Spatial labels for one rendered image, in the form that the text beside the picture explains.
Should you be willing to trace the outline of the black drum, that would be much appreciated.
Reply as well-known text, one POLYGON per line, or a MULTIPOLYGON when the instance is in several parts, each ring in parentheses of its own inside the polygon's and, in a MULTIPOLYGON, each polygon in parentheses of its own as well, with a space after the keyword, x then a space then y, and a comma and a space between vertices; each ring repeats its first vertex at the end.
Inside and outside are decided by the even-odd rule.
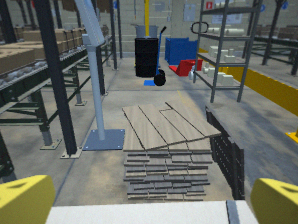
POLYGON ((154 77, 157 67, 159 38, 135 38, 136 76, 154 77))

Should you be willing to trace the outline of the grey metal shelving rack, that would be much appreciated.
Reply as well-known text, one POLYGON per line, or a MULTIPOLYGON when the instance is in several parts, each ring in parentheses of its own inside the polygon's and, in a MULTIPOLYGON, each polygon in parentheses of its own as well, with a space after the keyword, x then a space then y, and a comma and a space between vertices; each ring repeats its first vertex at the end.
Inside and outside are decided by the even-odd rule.
POLYGON ((210 100, 211 103, 214 102, 215 90, 239 90, 237 102, 240 103, 262 2, 263 0, 259 1, 259 5, 257 9, 257 7, 246 7, 246 0, 234 0, 233 2, 229 2, 229 0, 225 0, 225 2, 216 3, 214 6, 214 9, 203 11, 204 0, 202 0, 193 83, 196 82, 196 75, 197 75, 203 82, 205 82, 212 89, 211 100, 210 100), (224 13, 219 13, 219 12, 224 12, 224 13), (231 29, 231 25, 226 25, 226 19, 228 14, 250 13, 250 12, 256 12, 253 28, 251 32, 251 37, 243 35, 244 29, 231 29), (215 14, 211 14, 211 13, 215 13, 215 14), (223 15, 222 26, 220 25, 220 28, 207 28, 207 33, 201 33, 203 14, 223 15), (218 40, 219 46, 210 46, 208 53, 199 53, 200 36, 209 38, 209 39, 218 40), (234 49, 229 49, 229 51, 222 50, 223 41, 250 41, 248 46, 246 61, 236 59, 235 56, 233 56, 234 49), (203 67, 202 71, 197 71, 198 57, 207 61, 206 66, 203 67), (214 65, 215 68, 210 68, 209 63, 214 65), (235 82, 233 80, 232 75, 226 75, 224 72, 219 72, 218 71, 219 67, 244 67, 241 84, 238 84, 237 82, 235 82))

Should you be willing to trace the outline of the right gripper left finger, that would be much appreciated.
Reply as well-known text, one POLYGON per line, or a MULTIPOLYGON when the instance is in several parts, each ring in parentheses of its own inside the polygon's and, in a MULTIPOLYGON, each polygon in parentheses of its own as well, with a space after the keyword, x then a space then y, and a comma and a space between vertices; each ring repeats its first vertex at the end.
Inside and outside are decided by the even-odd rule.
POLYGON ((0 185, 0 224, 46 224, 55 200, 51 176, 37 175, 0 185))

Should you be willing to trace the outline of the red pallet jack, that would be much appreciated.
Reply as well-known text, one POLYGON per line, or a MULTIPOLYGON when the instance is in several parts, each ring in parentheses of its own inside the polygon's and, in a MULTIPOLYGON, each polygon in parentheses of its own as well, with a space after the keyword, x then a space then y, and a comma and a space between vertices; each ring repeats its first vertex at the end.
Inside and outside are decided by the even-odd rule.
MULTIPOLYGON (((199 23, 195 22, 192 24, 192 32, 198 34, 198 32, 193 31, 193 25, 199 23)), ((203 59, 198 59, 197 71, 201 71, 203 59)), ((169 66, 169 68, 175 72, 179 77, 188 76, 189 80, 194 78, 195 60, 181 60, 179 66, 169 66)))

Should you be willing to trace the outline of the blue sack truck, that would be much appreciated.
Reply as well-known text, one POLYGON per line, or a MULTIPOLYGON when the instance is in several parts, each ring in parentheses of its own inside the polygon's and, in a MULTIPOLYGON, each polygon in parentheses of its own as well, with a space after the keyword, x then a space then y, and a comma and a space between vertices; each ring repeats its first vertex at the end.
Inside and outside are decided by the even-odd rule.
MULTIPOLYGON (((167 27, 164 26, 164 28, 160 31, 161 33, 164 32, 164 30, 167 27)), ((154 80, 145 80, 143 86, 163 86, 166 82, 165 78, 165 72, 162 69, 158 69, 158 63, 159 63, 159 53, 160 53, 160 43, 161 43, 161 33, 159 37, 159 47, 158 47, 158 57, 157 57, 157 67, 156 71, 154 72, 154 80)))

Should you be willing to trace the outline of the grey wooden boards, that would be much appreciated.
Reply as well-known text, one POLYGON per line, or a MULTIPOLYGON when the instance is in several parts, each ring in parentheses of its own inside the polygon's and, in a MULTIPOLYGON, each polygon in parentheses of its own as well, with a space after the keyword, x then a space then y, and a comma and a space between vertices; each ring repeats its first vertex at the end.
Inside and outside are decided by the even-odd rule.
POLYGON ((179 100, 165 103, 122 107, 128 119, 123 148, 128 200, 203 201, 213 161, 234 200, 245 200, 244 148, 217 115, 205 105, 205 121, 179 100))

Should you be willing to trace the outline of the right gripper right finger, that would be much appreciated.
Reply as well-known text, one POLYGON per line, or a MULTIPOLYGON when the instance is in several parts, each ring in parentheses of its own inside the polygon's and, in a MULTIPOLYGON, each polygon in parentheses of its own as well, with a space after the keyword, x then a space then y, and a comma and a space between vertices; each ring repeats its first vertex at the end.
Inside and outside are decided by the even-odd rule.
POLYGON ((259 224, 298 224, 298 186, 258 178, 250 200, 259 224))

